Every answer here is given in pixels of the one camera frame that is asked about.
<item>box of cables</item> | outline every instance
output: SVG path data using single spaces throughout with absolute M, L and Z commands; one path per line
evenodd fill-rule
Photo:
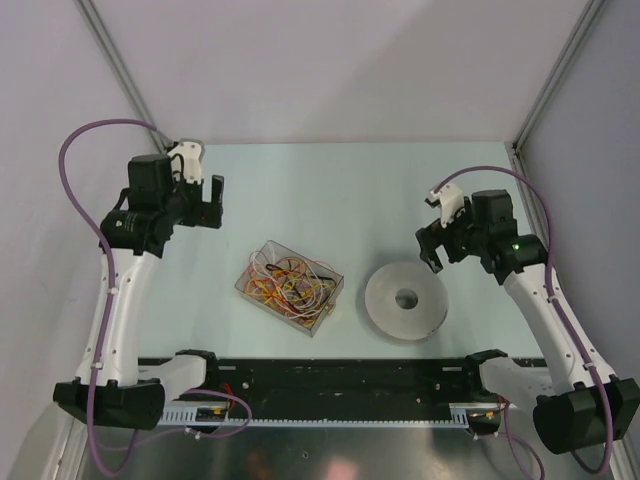
M 251 303 L 313 337 L 333 311 L 343 280 L 329 264 L 269 240 L 249 256 L 236 289 Z

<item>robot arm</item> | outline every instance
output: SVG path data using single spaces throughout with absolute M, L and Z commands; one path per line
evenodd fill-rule
M 155 427 L 165 402 L 202 385 L 215 371 L 215 356 L 195 351 L 178 352 L 161 366 L 138 370 L 142 309 L 174 226 L 221 225 L 224 180 L 212 177 L 211 202 L 204 202 L 203 155 L 200 142 L 182 140 L 166 155 L 133 158 L 128 165 L 129 188 L 100 225 L 113 250 L 116 276 L 101 362 L 93 364 L 108 289 L 104 254 L 96 312 L 76 378 L 56 384 L 53 396 L 61 408 L 82 421 L 86 421 L 94 367 L 98 371 L 95 423 L 139 429 Z M 127 210 L 120 209 L 124 199 Z
M 593 379 L 545 286 L 547 252 L 535 235 L 518 235 L 513 205 L 505 190 L 477 192 L 470 200 L 449 183 L 431 192 L 427 203 L 441 208 L 441 218 L 416 233 L 420 258 L 438 273 L 442 263 L 436 249 L 443 246 L 450 263 L 468 255 L 480 257 L 515 301 L 545 358 L 544 372 L 518 366 L 498 350 L 470 355 L 473 389 L 495 393 L 530 414 L 545 446 L 564 453 L 605 440 L 600 396 Z M 615 439 L 622 438 L 640 405 L 640 389 L 633 379 L 619 380 L 596 351 L 578 323 L 558 286 L 553 271 L 555 298 L 561 303 L 605 385 L 614 420 Z

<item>white wall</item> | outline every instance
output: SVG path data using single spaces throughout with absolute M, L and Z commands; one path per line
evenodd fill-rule
M 58 149 L 75 127 L 132 112 L 71 1 L 3 2 L 0 64 L 4 479 L 54 383 L 73 377 L 96 301 L 97 240 L 64 196 Z M 128 159 L 152 151 L 135 127 L 110 130 L 78 141 L 68 163 L 79 197 L 96 215 L 114 203 Z
M 206 143 L 512 140 L 587 0 L 96 1 Z
M 563 284 L 593 343 L 640 381 L 640 3 L 610 2 L 524 149 L 555 214 Z M 640 445 L 640 421 L 633 428 Z

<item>white tabletop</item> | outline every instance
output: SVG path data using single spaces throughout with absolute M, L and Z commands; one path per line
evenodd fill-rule
M 178 227 L 151 288 L 140 356 L 185 348 L 219 357 L 442 358 L 499 348 L 541 356 L 515 304 L 479 259 L 439 275 L 450 310 L 428 341 L 398 344 L 381 337 L 364 308 L 364 289 L 381 266 L 419 262 L 415 232 L 437 218 L 427 191 L 471 165 L 509 162 L 501 143 L 297 144 L 208 146 L 207 175 L 225 177 L 220 230 Z M 506 188 L 521 233 L 529 231 L 515 182 L 499 173 L 471 173 L 456 183 L 466 194 Z M 267 240 L 345 277 L 332 315 L 313 338 L 246 300 L 234 283 L 249 254 Z

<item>spool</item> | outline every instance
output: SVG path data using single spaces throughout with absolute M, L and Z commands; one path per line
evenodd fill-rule
M 424 341 L 433 336 L 449 310 L 449 296 L 426 265 L 396 262 L 376 271 L 365 289 L 371 321 L 390 337 Z

